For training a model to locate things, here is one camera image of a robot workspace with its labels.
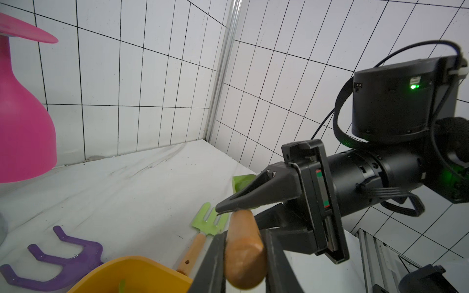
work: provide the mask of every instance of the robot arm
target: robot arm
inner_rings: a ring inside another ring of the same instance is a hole
[[[427,44],[450,45],[457,55],[378,67]],[[333,120],[335,136],[352,150],[327,157],[320,140],[285,144],[283,162],[267,166],[216,206],[221,214],[279,203],[255,217],[268,257],[267,292],[303,292],[284,250],[326,254],[335,264],[348,260],[343,216],[381,203],[418,217],[425,208],[410,191],[422,184],[453,203],[469,202],[469,122],[453,117],[459,80],[466,74],[459,46],[449,41],[417,43],[356,72],[337,97]],[[338,126],[351,94],[352,133],[368,143]],[[413,209],[386,202],[407,198]],[[215,236],[190,293],[224,292],[225,239],[226,233]]]

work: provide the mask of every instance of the wooden tool handle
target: wooden tool handle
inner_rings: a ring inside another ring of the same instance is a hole
[[[199,257],[200,251],[202,251],[202,248],[204,248],[206,238],[207,237],[203,233],[199,233],[195,237],[194,241],[189,247],[189,250],[177,268],[178,272],[186,276],[190,274],[194,264],[196,264],[196,260]]]
[[[250,210],[231,215],[225,246],[225,278],[243,290],[257,286],[267,274],[267,253]]]

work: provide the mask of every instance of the white tiled wall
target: white tiled wall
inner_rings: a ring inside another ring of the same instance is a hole
[[[310,139],[355,71],[429,39],[459,43],[469,56],[469,0],[243,0],[232,56],[210,142],[255,172],[282,160],[282,144]],[[452,54],[419,47],[389,62]],[[469,118],[469,82],[460,85],[456,115]],[[351,99],[339,125],[350,133]],[[332,155],[347,150],[330,120],[317,138]],[[362,228],[425,265],[469,257],[469,204],[452,205],[426,187],[417,218],[381,205],[348,215]]]
[[[54,122],[57,164],[202,138],[228,6],[227,0],[0,0],[0,12],[59,40],[10,39],[17,79]]]

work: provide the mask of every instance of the black motor housing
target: black motor housing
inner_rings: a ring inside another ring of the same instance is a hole
[[[384,201],[368,198],[357,185],[378,176],[374,188],[401,187],[410,191],[422,185],[423,158],[409,146],[349,150],[328,156],[334,193],[342,217]]]
[[[356,72],[352,133],[382,144],[425,136],[454,61],[455,56],[419,59]],[[455,86],[439,119],[454,116],[457,91]]]

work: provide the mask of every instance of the pink watering can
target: pink watering can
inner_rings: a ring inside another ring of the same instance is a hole
[[[57,163],[54,124],[44,106],[15,78],[9,37],[58,42],[40,28],[0,13],[0,183],[42,175]]]

